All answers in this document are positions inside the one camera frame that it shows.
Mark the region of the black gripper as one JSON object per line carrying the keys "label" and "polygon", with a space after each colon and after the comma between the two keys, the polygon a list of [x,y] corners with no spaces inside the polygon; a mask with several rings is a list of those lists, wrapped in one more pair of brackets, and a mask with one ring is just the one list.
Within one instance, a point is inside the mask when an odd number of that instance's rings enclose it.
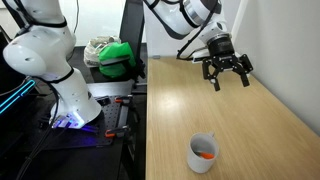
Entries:
{"label": "black gripper", "polygon": [[217,76],[226,69],[236,72],[242,81],[243,87],[250,85],[248,74],[253,66],[247,54],[236,56],[230,34],[220,34],[207,42],[209,56],[202,64],[203,77],[211,79],[215,91],[220,90]]}

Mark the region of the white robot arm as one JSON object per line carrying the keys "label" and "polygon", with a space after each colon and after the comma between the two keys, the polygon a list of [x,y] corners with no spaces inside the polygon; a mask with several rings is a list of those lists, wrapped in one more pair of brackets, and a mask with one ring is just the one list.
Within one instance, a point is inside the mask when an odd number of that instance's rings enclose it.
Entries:
{"label": "white robot arm", "polygon": [[[25,23],[4,48],[3,56],[15,71],[40,77],[58,95],[51,110],[53,127],[80,129],[93,121],[102,107],[92,97],[81,72],[67,63],[75,46],[75,35],[67,26],[58,0],[4,0]],[[226,29],[223,0],[143,0],[174,39],[196,29],[206,44],[209,64],[215,68],[204,77],[219,90],[217,76],[226,69],[240,75],[244,86],[253,67],[247,56],[235,55]]]}

